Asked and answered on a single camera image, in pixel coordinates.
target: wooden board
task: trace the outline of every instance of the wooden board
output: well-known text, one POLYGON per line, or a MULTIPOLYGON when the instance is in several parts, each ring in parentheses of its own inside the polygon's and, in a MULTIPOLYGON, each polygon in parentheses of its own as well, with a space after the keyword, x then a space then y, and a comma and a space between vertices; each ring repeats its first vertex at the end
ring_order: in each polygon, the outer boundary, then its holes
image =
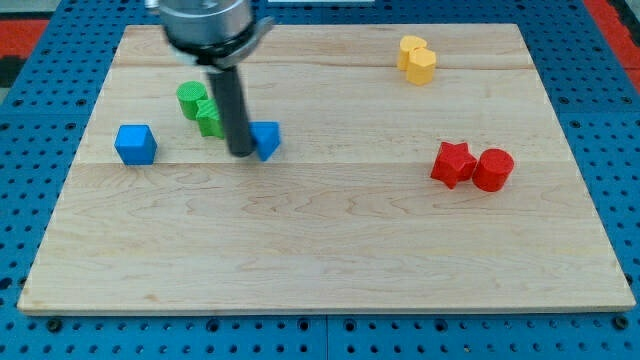
POLYGON ((267 163, 199 136, 202 79, 128 27, 20 298, 28 314, 520 313, 635 304, 515 25, 278 26, 241 66, 267 163), (395 65, 405 34, 433 83, 395 65), (122 123, 156 164, 127 168, 122 123), (498 145, 505 189, 428 178, 441 141, 498 145))

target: yellow block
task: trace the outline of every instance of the yellow block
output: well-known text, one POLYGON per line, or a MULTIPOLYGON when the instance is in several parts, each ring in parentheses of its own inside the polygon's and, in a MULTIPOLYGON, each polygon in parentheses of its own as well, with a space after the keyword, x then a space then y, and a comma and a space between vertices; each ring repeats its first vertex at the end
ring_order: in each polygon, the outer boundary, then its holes
POLYGON ((398 52, 398 69, 407 70, 409 62, 409 52, 413 49, 426 48, 427 41, 413 35, 406 35, 400 40, 400 51, 398 52))
POLYGON ((407 81, 415 85, 424 85, 433 80, 436 70, 436 53, 425 48, 409 52, 407 65, 407 81))

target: green cylinder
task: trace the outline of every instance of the green cylinder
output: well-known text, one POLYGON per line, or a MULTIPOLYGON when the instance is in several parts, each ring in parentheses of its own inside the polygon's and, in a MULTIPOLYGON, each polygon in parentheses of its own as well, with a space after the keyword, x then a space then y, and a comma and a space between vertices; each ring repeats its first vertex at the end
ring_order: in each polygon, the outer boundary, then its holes
POLYGON ((176 91, 182 114, 189 120, 196 120, 198 100, 207 99, 207 88, 198 81, 187 81, 176 91))

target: green block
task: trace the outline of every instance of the green block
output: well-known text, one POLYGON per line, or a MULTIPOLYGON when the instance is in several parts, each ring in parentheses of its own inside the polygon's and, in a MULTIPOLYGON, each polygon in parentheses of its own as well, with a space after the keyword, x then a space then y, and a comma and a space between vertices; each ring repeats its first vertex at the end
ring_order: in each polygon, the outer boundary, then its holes
POLYGON ((184 117, 195 120, 198 113, 197 101, 207 99, 207 88, 201 82, 187 81, 178 87, 176 96, 184 117))
POLYGON ((197 105, 196 120, 198 120, 198 126, 200 127, 200 135, 224 139, 224 130, 222 130, 218 107, 213 100, 198 100, 197 105))

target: toy block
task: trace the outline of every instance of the toy block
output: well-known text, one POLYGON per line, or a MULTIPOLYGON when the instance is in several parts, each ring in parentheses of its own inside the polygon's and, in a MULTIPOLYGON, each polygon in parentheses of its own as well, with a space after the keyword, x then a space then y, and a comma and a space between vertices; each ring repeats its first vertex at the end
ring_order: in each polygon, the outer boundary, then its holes
POLYGON ((415 85, 425 85, 433 80, 436 71, 436 53, 425 48, 413 49, 409 52, 407 65, 407 81, 415 85))
POLYGON ((257 121, 249 123, 249 129, 258 157, 261 161, 267 161, 280 146, 280 125, 274 121, 257 121))
POLYGON ((411 50, 426 48, 427 41, 413 35, 403 36, 400 40, 400 51, 398 51, 398 69, 405 71, 407 70, 407 65, 409 64, 409 53, 411 50))
POLYGON ((182 114, 189 120, 195 120, 198 114, 198 100, 207 99, 207 88, 198 81, 187 81, 176 90, 182 114))
POLYGON ((148 125, 120 125, 114 144, 125 165, 151 165, 158 144, 148 125))
POLYGON ((476 163, 476 158, 469 153, 467 143, 442 142, 431 170, 431 178, 440 180, 449 189, 453 189, 459 181, 471 179, 476 163))
POLYGON ((198 100, 197 104, 198 113, 196 114, 196 120, 200 128, 200 135, 215 136, 224 139, 222 122, 218 114, 218 107, 214 101, 212 99, 198 100))
POLYGON ((485 150, 473 173, 473 183, 484 191, 498 191, 504 186, 514 166, 513 158, 508 152, 501 149, 485 150))

